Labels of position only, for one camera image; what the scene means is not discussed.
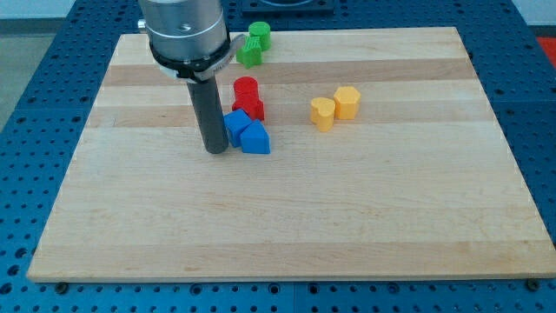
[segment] light wood grain surface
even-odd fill
[[[453,28],[275,32],[272,154],[202,147],[187,88],[121,37],[28,276],[37,282],[546,277],[556,252]],[[310,100],[362,96],[320,133]]]

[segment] toy block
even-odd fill
[[[234,82],[235,99],[244,96],[259,98],[259,83],[252,77],[239,77]]]
[[[334,125],[334,111],[336,102],[325,97],[311,100],[311,122],[320,131],[329,131]]]
[[[234,102],[232,110],[243,109],[251,120],[264,121],[264,102],[255,97],[242,97]]]
[[[270,154],[270,137],[261,121],[252,122],[240,135],[243,153]]]
[[[361,93],[352,86],[340,87],[334,93],[336,101],[336,118],[354,119],[359,111]]]
[[[260,39],[263,51],[270,49],[272,43],[270,42],[270,25],[268,25],[268,23],[254,22],[250,24],[249,35]]]
[[[246,69],[254,65],[262,64],[261,39],[259,37],[249,37],[241,49],[237,51],[235,59],[243,63]]]
[[[224,116],[229,142],[236,148],[242,145],[240,135],[252,123],[244,110],[235,110]]]

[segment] table surface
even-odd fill
[[[457,27],[539,213],[556,238],[555,72],[511,1],[341,0],[333,15],[292,16],[243,16],[236,2],[223,4],[236,31],[261,19],[273,30]],[[25,273],[31,252],[112,52],[122,33],[136,32],[140,15],[132,0],[77,0],[0,134],[0,310],[556,310],[553,279],[279,283],[278,290],[269,283],[70,284],[63,295],[53,284],[30,282]]]
[[[556,274],[552,241],[455,28],[285,31],[272,40],[262,66],[232,63],[218,75],[225,111],[234,80],[256,77],[272,153],[214,156],[183,82],[161,73],[146,35],[122,36],[28,276]],[[360,112],[320,133],[309,103],[341,85],[361,92]]]

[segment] yellow arch block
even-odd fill
[[[320,131],[329,131],[334,125],[334,111],[336,102],[325,97],[311,100],[311,122]]]
[[[361,93],[353,86],[343,86],[334,93],[336,118],[354,119],[359,112]]]

